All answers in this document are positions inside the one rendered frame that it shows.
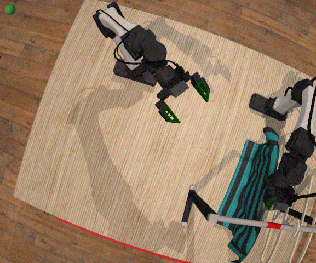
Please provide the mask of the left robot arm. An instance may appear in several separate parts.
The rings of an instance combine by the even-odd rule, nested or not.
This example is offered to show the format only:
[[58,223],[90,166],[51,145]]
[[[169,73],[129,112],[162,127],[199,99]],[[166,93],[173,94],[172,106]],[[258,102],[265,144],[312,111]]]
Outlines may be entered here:
[[[256,93],[252,96],[250,104],[252,108],[282,121],[286,120],[289,110],[301,107],[297,124],[285,145],[289,153],[283,153],[278,166],[280,172],[282,171],[281,173],[284,174],[287,183],[291,186],[296,186],[303,181],[304,173],[307,170],[305,162],[311,157],[315,149],[308,135],[308,126],[311,119],[311,134],[315,140],[316,96],[313,106],[314,96],[315,89],[313,88],[313,82],[308,78],[296,82],[291,93],[282,98],[269,97],[268,99]],[[273,197],[275,210],[286,211],[288,207],[292,206],[293,201],[297,201],[295,197],[298,194],[291,194],[289,188],[275,186],[275,190],[276,195]]]

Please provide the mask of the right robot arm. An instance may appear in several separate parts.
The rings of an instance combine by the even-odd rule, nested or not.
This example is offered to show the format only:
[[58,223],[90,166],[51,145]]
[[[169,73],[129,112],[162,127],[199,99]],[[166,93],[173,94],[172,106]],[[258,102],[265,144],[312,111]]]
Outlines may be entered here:
[[[103,13],[97,12],[92,16],[101,33],[106,38],[110,37],[118,45],[130,31],[129,36],[118,47],[124,57],[124,60],[119,60],[130,63],[166,60],[167,49],[165,45],[156,40],[155,34],[150,29],[145,30],[140,25],[126,21],[115,1],[107,7],[108,9]],[[167,64],[168,62],[156,62],[133,65],[124,64],[123,62],[118,63],[117,60],[113,72],[127,77],[131,76],[130,78],[149,84],[155,84],[156,80],[153,76]],[[189,88],[186,82],[190,80],[184,73],[183,67],[179,66],[178,63],[176,65],[180,68],[174,69],[175,77],[163,85],[169,94],[175,98]]]

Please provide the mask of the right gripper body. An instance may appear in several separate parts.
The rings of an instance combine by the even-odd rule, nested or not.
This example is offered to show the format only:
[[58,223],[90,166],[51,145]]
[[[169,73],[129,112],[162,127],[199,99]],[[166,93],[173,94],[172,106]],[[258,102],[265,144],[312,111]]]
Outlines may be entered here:
[[[190,76],[190,73],[187,71],[185,72],[185,74],[190,78],[191,80],[191,84],[193,85],[193,87],[198,83],[198,81],[200,82],[204,82],[206,87],[209,89],[209,86],[206,82],[206,80],[204,79],[204,77],[200,77],[199,73],[196,72],[193,75]],[[159,83],[159,85],[163,88],[161,91],[159,91],[159,93],[157,94],[157,98],[160,99],[160,101],[158,101],[155,106],[157,107],[157,109],[159,109],[158,113],[165,119],[165,120],[169,120],[168,117],[165,115],[164,113],[164,108],[165,105],[167,106],[167,104],[165,103],[165,99],[167,99],[170,94],[167,91],[166,88],[163,87],[163,85],[168,82],[169,80],[171,80],[173,77],[175,76],[175,71],[174,69],[170,66],[167,65],[164,68],[162,68],[160,71],[158,71],[153,77],[155,78],[155,80]]]

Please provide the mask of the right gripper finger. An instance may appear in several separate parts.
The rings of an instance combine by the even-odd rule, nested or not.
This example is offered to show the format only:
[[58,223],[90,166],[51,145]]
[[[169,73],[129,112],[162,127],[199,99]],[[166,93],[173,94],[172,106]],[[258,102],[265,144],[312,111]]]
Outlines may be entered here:
[[[168,111],[168,113],[166,113],[165,111]],[[175,116],[175,114],[173,113],[173,111],[169,108],[169,106],[166,106],[165,105],[165,108],[164,108],[164,113],[165,115],[168,117],[169,120],[166,120],[167,122],[170,122],[170,123],[181,123],[178,118]],[[171,114],[171,116],[174,118],[173,120],[170,118],[171,116],[168,116],[168,114]]]
[[194,88],[206,102],[209,101],[210,88],[208,89],[204,82],[198,81],[198,83],[194,86]]

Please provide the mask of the teal and black striped t-shirt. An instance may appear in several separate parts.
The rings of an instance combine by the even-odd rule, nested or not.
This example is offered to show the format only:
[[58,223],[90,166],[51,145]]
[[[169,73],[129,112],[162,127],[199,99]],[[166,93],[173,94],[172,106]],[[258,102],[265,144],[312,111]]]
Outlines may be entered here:
[[[260,221],[265,207],[264,178],[274,179],[279,160],[279,135],[271,127],[264,127],[266,143],[246,140],[241,157],[232,177],[218,215]],[[217,221],[232,231],[233,239],[228,247],[242,262],[254,246],[261,228]]]

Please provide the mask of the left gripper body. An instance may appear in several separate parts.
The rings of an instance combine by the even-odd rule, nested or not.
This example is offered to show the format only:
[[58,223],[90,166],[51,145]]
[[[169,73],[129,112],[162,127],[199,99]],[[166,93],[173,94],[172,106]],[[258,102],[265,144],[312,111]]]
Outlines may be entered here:
[[289,185],[286,181],[286,178],[284,174],[280,172],[279,169],[277,169],[277,172],[274,176],[274,179],[268,179],[264,178],[265,185],[265,194],[264,194],[264,202],[267,205],[269,201],[273,200],[273,197],[276,195],[275,186],[281,187],[281,188],[289,188],[291,194],[295,193],[295,190],[291,185]]

